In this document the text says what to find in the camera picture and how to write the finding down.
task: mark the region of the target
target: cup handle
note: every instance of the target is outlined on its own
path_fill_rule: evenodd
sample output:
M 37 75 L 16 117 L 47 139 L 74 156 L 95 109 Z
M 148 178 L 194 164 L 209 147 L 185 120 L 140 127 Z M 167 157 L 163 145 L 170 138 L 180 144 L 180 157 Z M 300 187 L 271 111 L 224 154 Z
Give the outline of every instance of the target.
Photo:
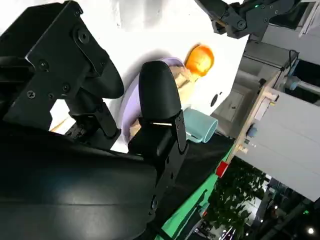
M 189 135 L 189 134 L 186 135 L 186 139 L 188 139 L 196 144 L 201 143 L 201 139 L 198 139 L 198 138 L 196 138 L 192 135 Z

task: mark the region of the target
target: purple plate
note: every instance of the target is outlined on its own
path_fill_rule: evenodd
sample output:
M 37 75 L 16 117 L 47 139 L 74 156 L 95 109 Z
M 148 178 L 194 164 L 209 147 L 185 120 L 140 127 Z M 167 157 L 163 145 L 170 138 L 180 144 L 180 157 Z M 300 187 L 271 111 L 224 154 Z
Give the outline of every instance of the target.
M 159 60 L 165 62 L 169 67 L 184 67 L 184 63 L 176 57 L 166 57 Z M 126 143 L 128 143 L 130 139 L 131 125 L 141 114 L 138 83 L 139 74 L 125 92 L 120 106 L 118 124 L 121 126 L 121 134 Z

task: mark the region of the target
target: white wall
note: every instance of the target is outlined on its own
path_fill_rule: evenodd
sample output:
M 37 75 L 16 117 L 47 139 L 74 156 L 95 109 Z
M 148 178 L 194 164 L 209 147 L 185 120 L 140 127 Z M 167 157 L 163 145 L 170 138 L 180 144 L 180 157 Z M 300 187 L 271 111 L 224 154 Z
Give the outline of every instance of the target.
M 320 107 L 282 92 L 237 156 L 312 201 L 320 197 Z
M 296 50 L 299 59 L 320 65 L 320 27 L 299 37 L 299 30 L 269 25 L 262 42 L 284 49 Z

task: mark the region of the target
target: black cloth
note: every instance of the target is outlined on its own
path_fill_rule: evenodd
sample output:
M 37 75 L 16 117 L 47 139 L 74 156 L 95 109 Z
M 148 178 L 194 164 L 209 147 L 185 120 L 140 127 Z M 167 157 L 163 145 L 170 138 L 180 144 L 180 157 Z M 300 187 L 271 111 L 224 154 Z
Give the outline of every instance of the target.
M 218 134 L 208 143 L 189 142 L 189 150 L 176 178 L 175 186 L 165 194 L 155 213 L 153 223 L 162 226 L 178 208 L 215 171 L 234 141 Z M 147 230 L 137 240 L 152 240 L 157 233 Z

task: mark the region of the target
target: white table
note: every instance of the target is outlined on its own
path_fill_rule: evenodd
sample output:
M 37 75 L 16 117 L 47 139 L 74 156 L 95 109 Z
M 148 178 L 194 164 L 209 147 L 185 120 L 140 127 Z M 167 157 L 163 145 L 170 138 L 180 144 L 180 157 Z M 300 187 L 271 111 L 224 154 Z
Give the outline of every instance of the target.
M 52 2 L 56 1 L 10 0 L 0 3 L 0 32 L 3 32 L 26 7 Z M 84 12 L 81 16 L 83 21 L 110 55 L 125 88 L 130 85 L 146 61 L 169 56 L 184 61 L 189 51 L 201 43 L 210 46 L 215 62 L 207 76 L 197 81 L 188 105 L 209 115 L 229 95 L 248 37 L 233 39 L 226 34 L 215 34 L 209 17 L 194 0 L 78 2 Z M 211 101 L 216 94 L 217 102 L 211 107 Z M 105 102 L 117 121 L 121 98 L 106 99 Z M 57 101 L 51 114 L 52 126 L 63 121 L 68 116 L 65 102 Z M 126 151 L 121 140 L 113 149 Z

